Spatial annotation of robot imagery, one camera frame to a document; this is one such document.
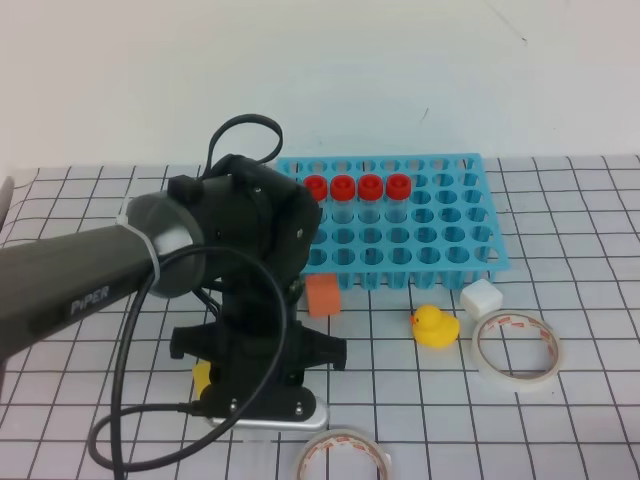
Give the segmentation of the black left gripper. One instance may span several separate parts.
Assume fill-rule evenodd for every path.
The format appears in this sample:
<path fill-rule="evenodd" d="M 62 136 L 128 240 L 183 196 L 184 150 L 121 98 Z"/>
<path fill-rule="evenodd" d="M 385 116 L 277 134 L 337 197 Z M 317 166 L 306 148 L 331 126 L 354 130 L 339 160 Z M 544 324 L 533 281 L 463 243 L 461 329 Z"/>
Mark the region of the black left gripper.
<path fill-rule="evenodd" d="M 346 365 L 345 341 L 297 320 L 301 272 L 321 209 L 294 179 L 229 155 L 199 178 L 170 179 L 168 196 L 198 222 L 202 244 L 219 252 L 195 256 L 204 272 L 195 293 L 222 295 L 216 319 L 177 327 L 170 355 L 210 365 L 200 393 L 202 416 L 244 420 L 309 420 L 319 405 L 304 387 L 310 367 Z"/>

